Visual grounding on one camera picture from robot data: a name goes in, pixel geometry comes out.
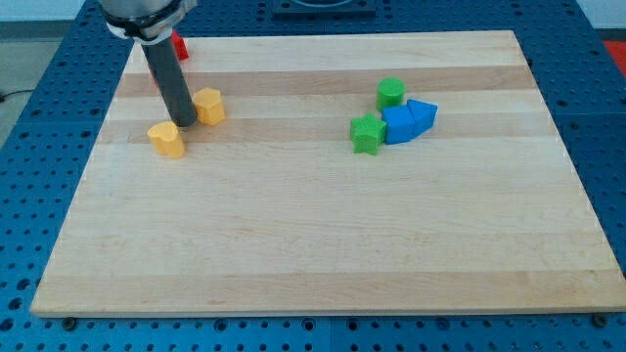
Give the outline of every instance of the yellow block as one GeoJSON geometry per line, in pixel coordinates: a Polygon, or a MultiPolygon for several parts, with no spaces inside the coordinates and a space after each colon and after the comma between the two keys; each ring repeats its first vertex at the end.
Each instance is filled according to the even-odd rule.
{"type": "Polygon", "coordinates": [[[214,126],[226,119],[222,94],[216,89],[204,88],[194,94],[194,105],[203,124],[214,126]]]}
{"type": "Polygon", "coordinates": [[[154,125],[148,130],[148,137],[150,137],[156,152],[161,155],[178,158],[185,154],[185,143],[183,143],[178,127],[172,121],[154,125]]]}

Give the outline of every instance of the black cylinder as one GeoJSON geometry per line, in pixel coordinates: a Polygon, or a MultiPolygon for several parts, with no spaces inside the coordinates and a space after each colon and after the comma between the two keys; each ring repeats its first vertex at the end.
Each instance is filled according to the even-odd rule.
{"type": "Polygon", "coordinates": [[[193,125],[198,119],[189,87],[178,64],[171,37],[155,45],[142,45],[169,117],[178,127],[193,125]]]}

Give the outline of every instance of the green cylinder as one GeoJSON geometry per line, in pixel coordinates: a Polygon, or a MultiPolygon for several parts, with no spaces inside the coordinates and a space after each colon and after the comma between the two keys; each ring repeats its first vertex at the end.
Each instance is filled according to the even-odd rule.
{"type": "Polygon", "coordinates": [[[376,98],[376,108],[382,111],[384,108],[402,105],[404,93],[407,88],[404,82],[395,77],[387,77],[379,83],[379,92],[376,98]]]}

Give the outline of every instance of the green star-shaped block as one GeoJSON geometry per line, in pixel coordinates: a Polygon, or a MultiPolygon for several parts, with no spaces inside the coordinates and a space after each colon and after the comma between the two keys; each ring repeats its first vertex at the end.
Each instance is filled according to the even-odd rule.
{"type": "Polygon", "coordinates": [[[377,119],[372,113],[350,121],[350,139],[355,153],[376,155],[379,145],[384,142],[387,124],[377,119]]]}

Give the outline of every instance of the black cable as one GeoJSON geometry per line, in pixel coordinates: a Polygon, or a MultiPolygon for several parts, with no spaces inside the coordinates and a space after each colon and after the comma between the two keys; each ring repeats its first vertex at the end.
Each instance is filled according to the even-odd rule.
{"type": "Polygon", "coordinates": [[[34,92],[34,89],[22,89],[22,90],[7,93],[7,94],[0,94],[0,103],[6,101],[7,98],[11,97],[12,95],[16,95],[20,93],[32,93],[32,92],[34,92]]]}

